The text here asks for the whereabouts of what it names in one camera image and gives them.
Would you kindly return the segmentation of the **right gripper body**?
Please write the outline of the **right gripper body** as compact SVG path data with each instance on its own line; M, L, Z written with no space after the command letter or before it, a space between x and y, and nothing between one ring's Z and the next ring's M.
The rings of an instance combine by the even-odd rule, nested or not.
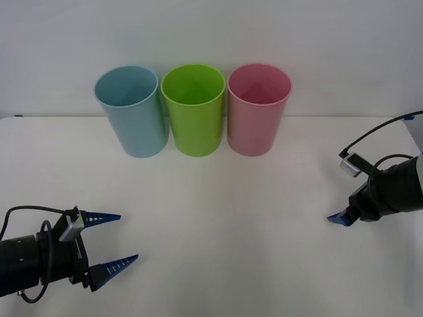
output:
M350 197L349 207L355 218L364 222L375 222L380 218L392 215L393 211L381 203L378 198L370 195L366 183L362 184Z

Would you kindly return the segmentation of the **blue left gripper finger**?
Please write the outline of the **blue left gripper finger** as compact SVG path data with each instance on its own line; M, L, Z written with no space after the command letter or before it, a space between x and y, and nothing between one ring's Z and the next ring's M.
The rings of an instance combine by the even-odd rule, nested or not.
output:
M81 225L82 227L89 228L104 223L109 223L112 221L119 221L121 219L120 215L111 214L111 213L95 213L88 211L80 211L81 215Z
M90 290L92 292L99 290L112 278L123 272L127 267L134 263L138 257L139 255L136 254L127 258L89 267L88 277Z

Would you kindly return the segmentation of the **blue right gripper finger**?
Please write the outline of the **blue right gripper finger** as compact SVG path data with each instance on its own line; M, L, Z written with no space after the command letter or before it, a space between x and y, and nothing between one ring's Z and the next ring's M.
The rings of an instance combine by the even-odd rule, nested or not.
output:
M348 206L345 210L327 217L330 223L350 227L360 218L360 212L354 206Z

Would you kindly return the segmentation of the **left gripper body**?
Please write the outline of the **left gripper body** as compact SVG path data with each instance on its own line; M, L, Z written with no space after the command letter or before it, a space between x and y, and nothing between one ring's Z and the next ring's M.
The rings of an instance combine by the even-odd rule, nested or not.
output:
M84 213L62 215L52 228L53 251L49 251L48 233L36 234L41 265L41 284L68 278L71 284L89 284L89 261L81 237Z

